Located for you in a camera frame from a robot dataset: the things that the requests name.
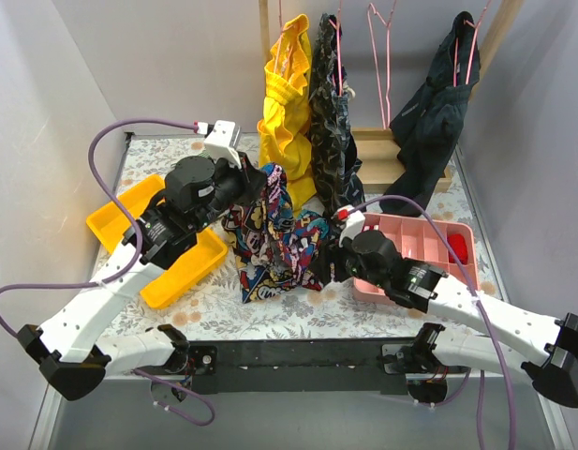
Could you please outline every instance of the patterned fabric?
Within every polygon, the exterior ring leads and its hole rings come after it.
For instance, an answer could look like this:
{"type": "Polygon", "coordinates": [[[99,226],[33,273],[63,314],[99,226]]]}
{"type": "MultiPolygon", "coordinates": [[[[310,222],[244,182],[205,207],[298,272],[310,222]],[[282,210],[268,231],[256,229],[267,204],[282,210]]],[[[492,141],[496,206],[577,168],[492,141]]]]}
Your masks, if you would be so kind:
{"type": "MultiPolygon", "coordinates": [[[[319,22],[314,48],[310,83],[312,119],[309,139],[312,144],[314,183],[326,214],[333,214],[347,204],[363,202],[363,185],[356,172],[362,165],[351,136],[348,120],[348,94],[339,96],[336,30],[330,21],[334,16],[323,14],[319,22]]],[[[347,73],[341,67],[343,86],[347,73]]]]}
{"type": "Polygon", "coordinates": [[[250,207],[234,205],[222,220],[239,271],[243,303],[274,297],[297,286],[321,291],[307,269],[328,235],[326,219],[303,211],[293,217],[287,175],[269,163],[268,185],[250,207]]]}

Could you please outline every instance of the red cloth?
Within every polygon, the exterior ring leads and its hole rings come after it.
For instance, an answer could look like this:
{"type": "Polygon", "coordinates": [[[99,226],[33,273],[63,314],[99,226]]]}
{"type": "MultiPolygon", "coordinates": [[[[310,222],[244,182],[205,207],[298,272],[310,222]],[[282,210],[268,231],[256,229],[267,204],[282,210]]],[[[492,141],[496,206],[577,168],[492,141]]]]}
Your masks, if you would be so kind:
{"type": "MultiPolygon", "coordinates": [[[[467,246],[466,239],[461,234],[451,234],[447,237],[447,242],[461,261],[461,264],[467,264],[467,246]]],[[[449,263],[455,263],[455,259],[449,253],[449,263]]]]}

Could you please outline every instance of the yellow garment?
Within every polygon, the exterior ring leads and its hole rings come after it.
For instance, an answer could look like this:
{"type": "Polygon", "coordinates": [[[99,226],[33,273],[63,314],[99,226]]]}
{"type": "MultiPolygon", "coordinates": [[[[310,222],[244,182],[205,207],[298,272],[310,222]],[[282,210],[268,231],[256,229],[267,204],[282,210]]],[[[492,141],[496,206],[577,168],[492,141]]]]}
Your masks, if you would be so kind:
{"type": "Polygon", "coordinates": [[[308,104],[311,46],[307,28],[309,20],[301,14],[286,24],[284,34],[272,47],[272,59],[264,68],[263,119],[258,122],[259,166],[268,162],[282,166],[295,214],[316,193],[310,164],[311,143],[305,137],[311,118],[308,104]]]}

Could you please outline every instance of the pink tray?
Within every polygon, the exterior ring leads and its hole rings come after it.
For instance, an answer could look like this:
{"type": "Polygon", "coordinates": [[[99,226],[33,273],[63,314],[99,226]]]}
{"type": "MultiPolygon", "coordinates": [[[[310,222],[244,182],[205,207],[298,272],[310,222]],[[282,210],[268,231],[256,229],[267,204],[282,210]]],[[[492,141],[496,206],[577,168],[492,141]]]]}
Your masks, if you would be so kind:
{"type": "MultiPolygon", "coordinates": [[[[449,252],[425,218],[400,217],[375,213],[365,213],[364,215],[364,228],[374,228],[378,225],[378,229],[394,242],[397,250],[401,252],[404,258],[426,261],[436,267],[440,267],[454,277],[464,282],[466,281],[457,264],[449,262],[449,252]]],[[[457,222],[435,220],[435,223],[445,236],[461,234],[464,236],[464,239],[466,239],[468,264],[465,268],[472,277],[476,289],[478,289],[476,248],[474,246],[474,234],[471,228],[464,223],[457,222]]],[[[355,278],[353,291],[355,299],[361,302],[394,305],[394,302],[384,295],[384,291],[381,288],[377,288],[361,279],[355,278]]]]}

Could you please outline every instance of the white wall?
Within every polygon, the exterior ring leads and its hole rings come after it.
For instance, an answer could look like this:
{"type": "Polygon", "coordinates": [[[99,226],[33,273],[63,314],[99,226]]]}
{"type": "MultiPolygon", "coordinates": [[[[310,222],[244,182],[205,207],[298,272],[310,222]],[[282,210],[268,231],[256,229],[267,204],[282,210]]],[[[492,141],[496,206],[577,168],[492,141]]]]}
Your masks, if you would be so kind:
{"type": "MultiPolygon", "coordinates": [[[[245,130],[255,130],[264,95],[257,0],[135,0],[131,7],[124,0],[53,2],[118,119],[135,115],[188,121],[225,118],[240,123],[245,130]]],[[[379,127],[368,3],[344,1],[342,54],[349,83],[358,94],[349,105],[351,122],[379,127]]],[[[392,30],[395,113],[424,80],[455,15],[467,8],[478,17],[485,3],[414,0],[397,5],[392,30]]],[[[284,0],[283,20],[307,14],[313,46],[321,13],[336,13],[338,4],[338,0],[284,0]]],[[[387,16],[393,0],[376,4],[387,16]]],[[[278,2],[270,0],[269,5],[274,43],[279,36],[278,2]]],[[[497,6],[489,9],[487,25],[497,6]]],[[[385,34],[378,21],[375,25],[379,64],[384,68],[385,34]]],[[[170,134],[161,127],[138,129],[170,134]]]]}
{"type": "MultiPolygon", "coordinates": [[[[50,0],[0,0],[0,286],[84,280],[96,240],[84,219],[104,196],[86,150],[113,114],[50,0]]],[[[113,181],[123,134],[98,149],[113,181]]],[[[15,329],[41,323],[73,292],[7,293],[15,329]]],[[[0,449],[26,448],[45,383],[0,327],[0,449]]]]}
{"type": "Polygon", "coordinates": [[[578,314],[578,0],[526,2],[462,144],[512,302],[578,314]]]}

